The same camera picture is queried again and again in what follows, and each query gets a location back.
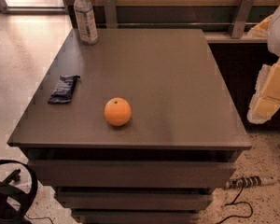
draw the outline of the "round orange object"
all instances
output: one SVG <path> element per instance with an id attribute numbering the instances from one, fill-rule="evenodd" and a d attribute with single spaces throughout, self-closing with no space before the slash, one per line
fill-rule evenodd
<path id="1" fill-rule="evenodd" d="M 130 104 L 122 98 L 113 98 L 105 105 L 105 119 L 114 126 L 127 123 L 132 116 Z"/>

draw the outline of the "metal bracket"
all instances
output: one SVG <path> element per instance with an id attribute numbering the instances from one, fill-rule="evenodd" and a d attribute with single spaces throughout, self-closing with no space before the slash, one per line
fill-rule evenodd
<path id="1" fill-rule="evenodd" d="M 243 36 L 245 22 L 250 14 L 254 1 L 255 0 L 242 0 L 240 6 L 238 6 L 230 28 L 231 38 L 240 39 Z"/>
<path id="2" fill-rule="evenodd" d="M 107 28 L 118 27 L 118 17 L 116 13 L 115 0 L 104 0 L 105 24 Z"/>

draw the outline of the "cable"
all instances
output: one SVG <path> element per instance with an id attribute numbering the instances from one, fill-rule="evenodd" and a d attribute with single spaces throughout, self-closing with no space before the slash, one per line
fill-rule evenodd
<path id="1" fill-rule="evenodd" d="M 31 219 L 31 220 L 43 220 L 43 219 L 49 219 L 50 220 L 50 223 L 51 224 L 54 224 L 54 222 L 52 221 L 51 218 L 49 217 L 28 217 L 27 215 L 25 215 L 28 219 Z"/>
<path id="2" fill-rule="evenodd" d="M 244 186 L 241 187 L 241 190 L 240 190 L 240 192 L 236 195 L 235 199 L 234 199 L 231 203 L 226 203 L 225 205 L 247 204 L 247 205 L 250 207 L 251 214 L 250 214 L 249 216 L 231 215 L 231 216 L 225 217 L 223 220 L 217 222 L 216 224 L 221 224 L 221 223 L 225 222 L 227 219 L 232 218 L 232 217 L 238 217 L 238 218 L 250 218 L 250 217 L 252 217 L 252 215 L 253 215 L 253 207 L 251 206 L 250 203 L 248 203 L 248 202 L 238 202 L 238 203 L 236 203 L 236 202 L 235 202 L 235 201 L 238 199 L 238 197 L 241 195 L 243 189 L 244 189 Z"/>

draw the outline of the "black wire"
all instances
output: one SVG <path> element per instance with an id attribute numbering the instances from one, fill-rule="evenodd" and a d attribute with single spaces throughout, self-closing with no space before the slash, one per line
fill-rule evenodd
<path id="1" fill-rule="evenodd" d="M 53 223 L 53 221 L 52 221 L 52 219 L 51 218 L 49 218 L 49 217 L 38 217 L 38 218 L 36 218 L 36 217 L 34 217 L 34 218 L 32 218 L 32 217 L 28 217 L 27 215 L 25 215 L 28 219 L 31 219 L 31 220 L 43 220 L 43 219 L 49 219 L 50 220 L 50 222 L 52 223 L 52 224 L 54 224 Z"/>
<path id="2" fill-rule="evenodd" d="M 250 203 L 248 202 L 238 202 L 236 203 L 235 201 L 238 199 L 238 197 L 241 195 L 242 191 L 244 189 L 244 185 L 242 185 L 240 192 L 236 195 L 235 199 L 231 202 L 231 203 L 226 203 L 225 205 L 237 205 L 237 204 L 247 204 L 250 207 L 251 213 L 248 216 L 237 216 L 237 215 L 231 215 L 228 217 L 225 217 L 223 220 L 217 222 L 216 224 L 221 224 L 223 222 L 225 222 L 226 220 L 228 220 L 229 218 L 233 218 L 233 217 L 238 217 L 238 218 L 250 218 L 253 215 L 253 207 L 251 206 Z"/>

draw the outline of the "black bag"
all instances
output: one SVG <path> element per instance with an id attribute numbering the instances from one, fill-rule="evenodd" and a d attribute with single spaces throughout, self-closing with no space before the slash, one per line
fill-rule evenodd
<path id="1" fill-rule="evenodd" d="M 0 160 L 0 165 L 6 163 L 19 163 L 24 166 L 32 180 L 29 193 L 25 193 L 22 190 L 11 186 L 8 182 L 0 182 L 0 224 L 28 224 L 31 223 L 24 219 L 24 216 L 31 204 L 33 203 L 37 193 L 37 178 L 33 170 L 31 170 L 26 164 L 18 161 Z M 10 197 L 20 204 L 20 208 L 16 211 L 8 202 L 7 198 Z"/>

